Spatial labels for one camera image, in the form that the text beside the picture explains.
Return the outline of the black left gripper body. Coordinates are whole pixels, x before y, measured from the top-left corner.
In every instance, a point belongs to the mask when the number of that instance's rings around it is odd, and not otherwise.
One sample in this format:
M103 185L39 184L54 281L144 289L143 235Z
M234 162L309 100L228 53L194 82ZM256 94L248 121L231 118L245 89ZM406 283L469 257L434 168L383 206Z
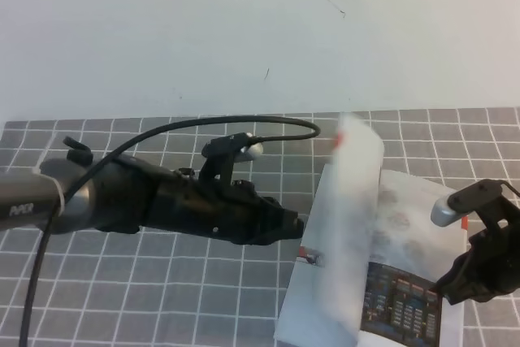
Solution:
M259 195L251 182L200 181L186 170L172 171L160 181L149 204L149 226L235 245L271 245L299 237L298 213Z

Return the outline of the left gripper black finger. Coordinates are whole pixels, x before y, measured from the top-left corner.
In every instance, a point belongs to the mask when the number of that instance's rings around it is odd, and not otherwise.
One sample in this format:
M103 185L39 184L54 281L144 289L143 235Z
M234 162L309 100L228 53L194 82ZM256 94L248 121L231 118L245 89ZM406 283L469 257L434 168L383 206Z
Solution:
M296 238L302 238L305 231L305 223L302 219L296 218L294 221L294 234Z

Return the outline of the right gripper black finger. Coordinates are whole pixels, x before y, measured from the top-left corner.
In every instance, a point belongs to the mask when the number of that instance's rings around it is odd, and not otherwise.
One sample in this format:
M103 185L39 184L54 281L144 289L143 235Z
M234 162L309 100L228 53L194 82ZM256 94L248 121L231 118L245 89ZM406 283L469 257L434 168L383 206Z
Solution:
M431 291L445 298L450 305L457 304L457 284L452 275L446 274L438 279L432 286Z

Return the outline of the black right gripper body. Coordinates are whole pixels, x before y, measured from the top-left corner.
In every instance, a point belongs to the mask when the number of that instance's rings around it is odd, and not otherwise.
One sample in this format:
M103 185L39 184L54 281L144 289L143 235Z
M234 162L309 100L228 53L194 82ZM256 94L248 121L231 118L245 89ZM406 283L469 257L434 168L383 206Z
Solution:
M519 289L519 218L485 226L469 242L470 249L446 273L457 284L457 304L484 303Z

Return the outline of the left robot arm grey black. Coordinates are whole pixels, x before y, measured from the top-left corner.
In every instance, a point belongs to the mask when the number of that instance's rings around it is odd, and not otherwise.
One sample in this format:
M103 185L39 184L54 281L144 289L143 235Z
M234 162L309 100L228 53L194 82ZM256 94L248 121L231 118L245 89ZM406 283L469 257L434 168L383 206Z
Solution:
M198 174L121 154L63 204L65 192L95 164L88 147L68 137L66 158L43 162L38 173L1 176L1 229L49 224L57 235L90 228L124 234L154 228L236 245L299 239L305 224L296 211L258 195L251 182L232 179L235 163L262 153L252 138L237 133L207 142Z

